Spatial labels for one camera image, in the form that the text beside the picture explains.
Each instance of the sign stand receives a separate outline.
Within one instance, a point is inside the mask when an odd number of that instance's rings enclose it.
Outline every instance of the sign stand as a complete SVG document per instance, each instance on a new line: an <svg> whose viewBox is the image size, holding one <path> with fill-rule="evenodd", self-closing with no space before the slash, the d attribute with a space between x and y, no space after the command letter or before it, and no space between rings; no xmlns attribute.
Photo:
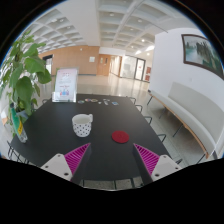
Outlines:
<svg viewBox="0 0 224 224"><path fill-rule="evenodd" d="M76 102L79 68L60 68L57 71L52 102Z"/></svg>

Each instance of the white cup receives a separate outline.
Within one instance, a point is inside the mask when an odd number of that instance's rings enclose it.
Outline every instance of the white cup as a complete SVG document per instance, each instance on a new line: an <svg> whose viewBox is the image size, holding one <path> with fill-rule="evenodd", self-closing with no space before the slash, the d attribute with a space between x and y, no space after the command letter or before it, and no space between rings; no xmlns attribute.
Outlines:
<svg viewBox="0 0 224 224"><path fill-rule="evenodd" d="M75 134L79 137L86 137L91 131L92 114L78 114L72 118L72 126Z"/></svg>

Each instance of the black table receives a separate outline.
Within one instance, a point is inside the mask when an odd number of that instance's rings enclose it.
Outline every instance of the black table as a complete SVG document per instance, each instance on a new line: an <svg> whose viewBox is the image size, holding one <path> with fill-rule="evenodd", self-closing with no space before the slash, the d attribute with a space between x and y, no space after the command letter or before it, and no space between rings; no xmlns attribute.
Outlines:
<svg viewBox="0 0 224 224"><path fill-rule="evenodd" d="M92 154L84 173L84 180L114 181L140 176L133 156L133 143L158 155L169 155L161 140L128 97L77 94L78 100L97 99L101 104L85 102L53 103L48 100L25 122L28 141L21 143L17 136L12 147L38 167L55 154L66 154L86 143L91 143ZM103 99L110 99L109 105ZM77 137L72 127L72 117L93 114L92 130L84 138ZM113 141L114 131L129 134L129 141Z"/></svg>

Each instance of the red coaster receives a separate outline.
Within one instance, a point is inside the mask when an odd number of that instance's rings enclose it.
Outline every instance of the red coaster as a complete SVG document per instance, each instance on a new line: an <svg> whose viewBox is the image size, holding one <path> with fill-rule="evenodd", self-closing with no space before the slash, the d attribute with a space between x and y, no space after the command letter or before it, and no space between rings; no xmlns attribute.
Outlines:
<svg viewBox="0 0 224 224"><path fill-rule="evenodd" d="M112 134L112 139L118 143L125 143L129 140L129 135L124 131L115 131Z"/></svg>

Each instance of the tiled floor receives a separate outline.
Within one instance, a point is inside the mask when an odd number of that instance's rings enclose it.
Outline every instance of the tiled floor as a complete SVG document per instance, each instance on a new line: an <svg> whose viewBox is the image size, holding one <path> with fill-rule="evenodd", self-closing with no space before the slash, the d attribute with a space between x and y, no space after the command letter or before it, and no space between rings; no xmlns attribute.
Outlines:
<svg viewBox="0 0 224 224"><path fill-rule="evenodd" d="M55 78L52 77L51 83L40 85L41 97L37 97L39 107L42 106L43 99L51 98L51 93L54 90L54 83ZM149 85L150 83L147 82L118 78L113 74L110 74L108 77L80 75L78 77L77 91L78 93L129 96L136 98L136 104L143 106L142 115L152 117L151 127L154 129L154 131L157 134L166 134L166 139L164 140L163 144L170 153L172 159L177 161L182 158L183 161L179 164L182 168L196 164L203 155L202 149L194 137L190 134L190 132L184 127L180 129L175 137L172 137L181 123L172 115L172 113L167 110L159 119L159 116L161 115L164 107L155 99L152 99L149 105L147 105L150 99L148 94ZM1 122L0 136L1 153L8 158L9 147L7 140L11 142L12 135L10 133L10 127L8 125L4 127ZM208 160L203 158L201 163L213 159L213 157L210 157ZM133 181L136 187L140 186L142 183L140 177L134 179ZM115 189L113 182L96 183L88 180L84 181L84 187L105 190ZM116 181L117 189L128 189L131 187L132 185L130 180Z"/></svg>

